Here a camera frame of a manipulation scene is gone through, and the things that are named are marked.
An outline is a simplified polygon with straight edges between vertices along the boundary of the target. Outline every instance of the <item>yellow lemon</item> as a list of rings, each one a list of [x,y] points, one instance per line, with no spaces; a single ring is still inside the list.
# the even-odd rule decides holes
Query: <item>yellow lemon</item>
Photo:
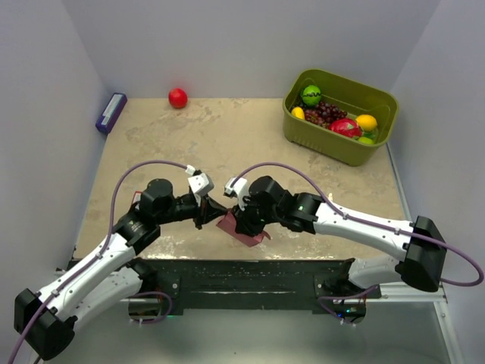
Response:
[[[305,112],[299,106],[293,108],[293,110],[291,111],[291,115],[293,115],[295,118],[305,120]]]
[[[357,140],[364,144],[374,144],[374,141],[371,138],[367,138],[366,136],[361,136]]]
[[[377,120],[372,115],[359,115],[355,121],[366,132],[372,131],[377,127]]]

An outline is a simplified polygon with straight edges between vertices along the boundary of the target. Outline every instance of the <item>red apple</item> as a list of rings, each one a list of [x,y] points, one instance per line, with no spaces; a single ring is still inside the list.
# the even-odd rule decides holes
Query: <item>red apple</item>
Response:
[[[168,101],[172,108],[185,108],[187,99],[187,94],[182,89],[171,89],[168,93]]]
[[[334,121],[330,125],[330,130],[349,138],[360,138],[362,136],[362,130],[358,127],[358,124],[348,118]]]

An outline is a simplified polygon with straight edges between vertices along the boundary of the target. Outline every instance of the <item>purple box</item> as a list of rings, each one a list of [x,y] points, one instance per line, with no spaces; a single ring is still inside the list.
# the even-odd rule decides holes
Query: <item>purple box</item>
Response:
[[[109,134],[113,129],[116,120],[121,114],[128,98],[124,93],[114,93],[106,105],[102,115],[96,121],[96,128],[103,134]]]

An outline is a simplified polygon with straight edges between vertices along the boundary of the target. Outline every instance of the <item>plastic basket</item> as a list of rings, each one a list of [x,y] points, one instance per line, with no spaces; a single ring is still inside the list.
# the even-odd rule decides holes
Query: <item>plastic basket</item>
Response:
[[[362,114],[374,116],[379,129],[376,143],[360,143],[291,115],[290,109],[298,102],[300,92],[309,85],[318,86],[322,100],[347,111],[349,118]],[[399,104],[389,93],[314,69],[299,75],[283,100],[283,110],[283,132],[290,142],[306,146],[348,165],[358,166],[363,165],[389,139],[399,112]]]

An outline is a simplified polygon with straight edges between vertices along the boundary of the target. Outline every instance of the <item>grapes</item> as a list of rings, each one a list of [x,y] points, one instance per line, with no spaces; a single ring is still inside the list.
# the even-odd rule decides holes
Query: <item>grapes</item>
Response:
[[[304,102],[297,102],[294,107],[296,106],[303,109],[306,121],[326,129],[335,120],[347,117],[347,111],[340,110],[338,106],[324,101],[320,101],[314,108],[308,107]]]

